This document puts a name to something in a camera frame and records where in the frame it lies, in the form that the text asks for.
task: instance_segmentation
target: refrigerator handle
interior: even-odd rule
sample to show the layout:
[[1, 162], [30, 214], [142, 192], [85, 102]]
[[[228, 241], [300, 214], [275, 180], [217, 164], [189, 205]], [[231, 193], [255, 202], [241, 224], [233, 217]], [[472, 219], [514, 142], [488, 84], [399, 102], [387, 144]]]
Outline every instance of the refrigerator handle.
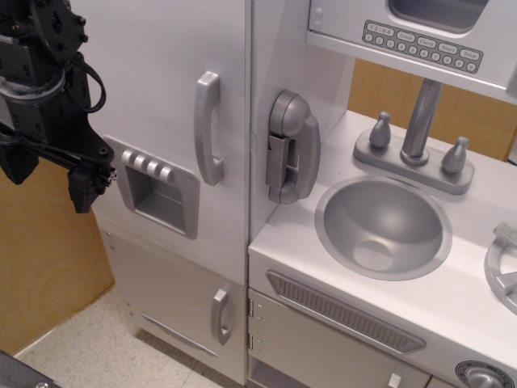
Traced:
[[212, 152], [212, 110], [221, 99], [219, 75], [207, 71], [195, 88], [195, 157], [205, 183], [215, 186], [223, 178], [223, 160]]
[[226, 305], [228, 305], [228, 293], [223, 289], [219, 289], [212, 300], [210, 326], [213, 338], [219, 341], [221, 345], [226, 344], [229, 338], [229, 329], [223, 327], [222, 323], [223, 310]]

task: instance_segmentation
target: cardboard wall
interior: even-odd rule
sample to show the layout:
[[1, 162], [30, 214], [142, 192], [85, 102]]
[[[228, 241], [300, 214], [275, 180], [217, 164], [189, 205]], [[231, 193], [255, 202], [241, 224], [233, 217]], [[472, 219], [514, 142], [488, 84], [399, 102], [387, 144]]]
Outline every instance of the cardboard wall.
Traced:
[[41, 159], [16, 186], [0, 171], [0, 349], [10, 354], [114, 282], [94, 214], [74, 212], [67, 172]]

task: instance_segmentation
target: toy kitchen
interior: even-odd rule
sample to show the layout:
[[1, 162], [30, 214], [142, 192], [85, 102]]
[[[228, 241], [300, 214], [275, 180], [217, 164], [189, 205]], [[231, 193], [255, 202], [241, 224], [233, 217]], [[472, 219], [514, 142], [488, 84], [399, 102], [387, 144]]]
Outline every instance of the toy kitchen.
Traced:
[[[131, 321], [242, 385], [515, 387], [517, 170], [428, 135], [443, 84], [517, 104], [516, 2], [72, 9]], [[407, 130], [347, 110], [356, 58], [425, 78]]]

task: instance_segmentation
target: keypad button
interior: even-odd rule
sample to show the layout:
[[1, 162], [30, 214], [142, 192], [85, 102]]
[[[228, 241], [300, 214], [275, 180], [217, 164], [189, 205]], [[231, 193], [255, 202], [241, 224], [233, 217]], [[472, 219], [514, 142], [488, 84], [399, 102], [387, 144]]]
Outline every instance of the keypad button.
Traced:
[[458, 52], [458, 48], [456, 46], [447, 43], [440, 43], [438, 45], [438, 50], [449, 54], [456, 54]]
[[475, 51], [468, 50], [466, 48], [463, 48], [460, 50], [460, 55], [463, 58], [470, 59], [471, 61], [477, 61], [480, 58], [479, 53], [476, 53]]
[[400, 40], [405, 40], [406, 42], [413, 43], [417, 38], [415, 35], [410, 34], [409, 32], [399, 31], [397, 32], [397, 38]]
[[429, 38], [424, 38], [423, 36], [420, 36], [417, 39], [417, 43], [420, 44], [421, 46], [428, 47], [429, 49], [433, 49], [436, 47], [436, 42], [434, 40], [429, 39]]

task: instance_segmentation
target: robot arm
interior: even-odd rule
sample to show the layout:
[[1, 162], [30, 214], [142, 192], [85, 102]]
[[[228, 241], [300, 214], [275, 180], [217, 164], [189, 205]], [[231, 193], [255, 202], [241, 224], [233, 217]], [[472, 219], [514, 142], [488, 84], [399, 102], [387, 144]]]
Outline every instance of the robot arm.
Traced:
[[[106, 91], [78, 52], [88, 40], [85, 23], [66, 0], [0, 0], [0, 95], [12, 120], [0, 123], [0, 167], [16, 184], [39, 157], [68, 168], [77, 213], [116, 177], [113, 150], [88, 123]], [[93, 107], [87, 75], [101, 87]]]

